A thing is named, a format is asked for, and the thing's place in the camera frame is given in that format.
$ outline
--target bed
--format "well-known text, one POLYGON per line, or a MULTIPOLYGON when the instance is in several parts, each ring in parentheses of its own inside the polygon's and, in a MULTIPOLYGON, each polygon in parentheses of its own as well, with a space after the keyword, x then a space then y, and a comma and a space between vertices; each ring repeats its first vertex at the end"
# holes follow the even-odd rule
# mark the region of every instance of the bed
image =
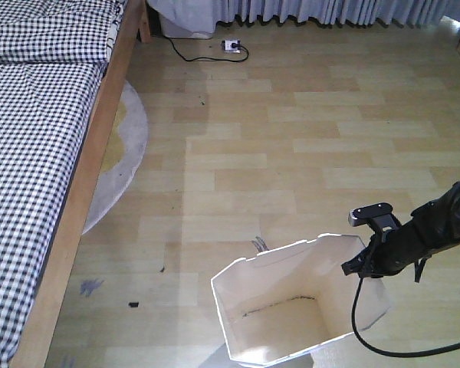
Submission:
POLYGON ((138 28, 143 0, 0 0, 0 368, 44 365, 138 28))

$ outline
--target wooden floor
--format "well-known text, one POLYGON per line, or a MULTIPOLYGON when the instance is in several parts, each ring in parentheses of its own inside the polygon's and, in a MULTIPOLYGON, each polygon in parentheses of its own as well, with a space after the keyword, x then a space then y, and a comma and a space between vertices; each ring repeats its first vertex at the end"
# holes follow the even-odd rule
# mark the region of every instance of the wooden floor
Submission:
MULTIPOLYGON (((270 248, 324 232, 360 235, 350 209, 390 202, 405 222, 460 180, 459 30, 288 22, 138 44, 128 72, 149 115, 146 157, 126 194, 83 238, 47 367, 222 368, 210 278, 270 248), (86 280, 103 281, 81 295, 86 280), (138 308, 128 303, 139 302, 138 308)), ((460 340, 460 246, 422 282, 385 278, 395 301, 365 333, 379 347, 422 350, 460 340)), ((415 360, 371 353, 353 338, 314 353, 315 368, 460 367, 460 350, 415 360)))

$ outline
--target checkered bedding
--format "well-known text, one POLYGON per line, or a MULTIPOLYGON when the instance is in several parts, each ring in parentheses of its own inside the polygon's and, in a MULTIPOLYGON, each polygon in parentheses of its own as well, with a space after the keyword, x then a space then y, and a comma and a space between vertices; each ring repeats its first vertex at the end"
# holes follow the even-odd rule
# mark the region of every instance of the checkered bedding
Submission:
POLYGON ((127 0, 0 0, 0 368, 34 303, 127 0))
POLYGON ((127 0, 0 0, 0 63, 105 62, 127 0))
POLYGON ((0 65, 0 367, 33 304, 91 107, 98 64, 0 65))

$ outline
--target white box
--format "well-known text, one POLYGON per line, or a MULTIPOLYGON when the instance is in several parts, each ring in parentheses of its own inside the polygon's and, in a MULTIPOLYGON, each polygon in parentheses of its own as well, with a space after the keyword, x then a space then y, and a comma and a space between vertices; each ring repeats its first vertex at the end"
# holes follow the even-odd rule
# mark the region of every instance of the white box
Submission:
MULTIPOLYGON (((237 259, 218 273, 211 283, 230 359, 273 366, 351 334, 359 279, 344 276, 341 264, 362 249, 357 236, 323 234, 237 259)), ((391 305, 381 279, 366 278, 358 328, 372 326, 391 305)))

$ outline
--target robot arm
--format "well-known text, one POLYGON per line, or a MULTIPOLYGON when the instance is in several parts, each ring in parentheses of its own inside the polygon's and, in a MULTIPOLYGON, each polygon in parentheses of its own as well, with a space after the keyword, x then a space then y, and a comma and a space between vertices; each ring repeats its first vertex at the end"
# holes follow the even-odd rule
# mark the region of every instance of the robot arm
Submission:
POLYGON ((460 182, 439 199, 414 210, 404 225, 392 209, 388 203, 378 203, 350 212, 352 226, 368 224, 375 233, 362 252, 342 264, 344 274, 381 278, 414 263, 419 282, 424 264, 433 254, 460 244, 460 182))

